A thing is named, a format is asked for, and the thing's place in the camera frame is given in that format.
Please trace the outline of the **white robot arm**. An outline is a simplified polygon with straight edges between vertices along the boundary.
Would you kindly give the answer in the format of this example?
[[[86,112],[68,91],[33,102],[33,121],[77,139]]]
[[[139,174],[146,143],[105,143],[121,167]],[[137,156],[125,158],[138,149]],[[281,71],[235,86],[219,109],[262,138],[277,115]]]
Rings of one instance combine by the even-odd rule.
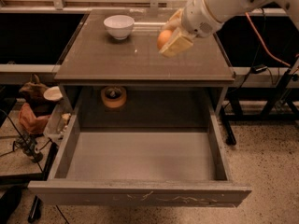
[[[190,48],[196,37],[213,35],[231,18],[270,2],[277,3],[299,28],[299,0],[188,0],[164,25],[163,30],[172,34],[159,52],[166,57],[176,56]]]

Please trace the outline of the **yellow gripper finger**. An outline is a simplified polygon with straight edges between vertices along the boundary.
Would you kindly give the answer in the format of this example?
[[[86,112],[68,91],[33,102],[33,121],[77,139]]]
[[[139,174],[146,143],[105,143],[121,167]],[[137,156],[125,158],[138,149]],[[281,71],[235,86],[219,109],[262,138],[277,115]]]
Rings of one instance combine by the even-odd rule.
[[[164,57],[174,57],[189,49],[193,45],[196,35],[191,35],[182,28],[176,28],[169,39],[159,49],[159,53]]]
[[[175,30],[182,29],[181,26],[181,16],[182,16],[182,11],[183,9],[180,8],[178,9],[170,18],[169,20],[166,22],[166,24],[162,27],[162,30],[169,30],[174,32]]]

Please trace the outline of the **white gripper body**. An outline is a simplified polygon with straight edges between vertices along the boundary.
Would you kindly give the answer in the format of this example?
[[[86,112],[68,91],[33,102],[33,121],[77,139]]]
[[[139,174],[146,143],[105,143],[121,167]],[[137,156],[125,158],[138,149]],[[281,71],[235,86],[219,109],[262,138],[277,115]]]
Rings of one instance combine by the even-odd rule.
[[[223,26],[210,13],[205,0],[188,0],[181,14],[181,26],[190,34],[208,37]]]

